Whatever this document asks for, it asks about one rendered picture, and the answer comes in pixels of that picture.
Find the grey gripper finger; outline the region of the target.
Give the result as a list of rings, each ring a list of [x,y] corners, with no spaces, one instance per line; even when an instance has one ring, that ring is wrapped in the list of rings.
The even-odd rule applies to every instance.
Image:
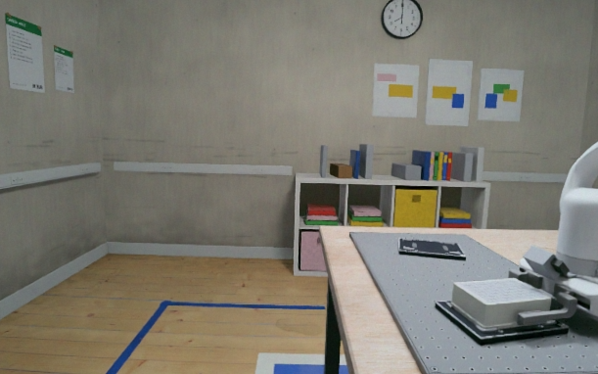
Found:
[[[521,312],[518,314],[517,324],[530,326],[537,324],[545,324],[547,320],[569,318],[575,314],[577,298],[573,297],[575,292],[560,284],[555,284],[553,297],[556,302],[564,307],[560,310],[551,311],[530,311]]]
[[[542,288],[543,277],[529,270],[521,272],[516,269],[510,269],[508,274],[508,279],[509,278],[515,278],[521,282],[525,282],[536,289]]]

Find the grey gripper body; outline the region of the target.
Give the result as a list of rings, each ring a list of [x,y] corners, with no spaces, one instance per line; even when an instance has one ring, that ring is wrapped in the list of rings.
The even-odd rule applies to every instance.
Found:
[[[520,260],[519,271],[526,272],[526,270],[533,272],[526,261],[522,258]],[[571,289],[575,292],[574,297],[578,299],[578,305],[576,307],[598,317],[598,276],[589,277],[578,275],[577,277],[567,277],[561,274],[555,281],[544,276],[542,277],[543,281],[542,288],[540,288],[541,290],[553,295],[555,284],[560,284],[568,289]]]

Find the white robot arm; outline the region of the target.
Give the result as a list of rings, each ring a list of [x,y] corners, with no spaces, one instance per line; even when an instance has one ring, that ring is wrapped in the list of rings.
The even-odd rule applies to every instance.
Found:
[[[523,254],[532,269],[555,281],[567,277],[598,276],[598,142],[573,165],[560,200],[556,254],[535,246]],[[562,203],[563,202],[563,203]]]

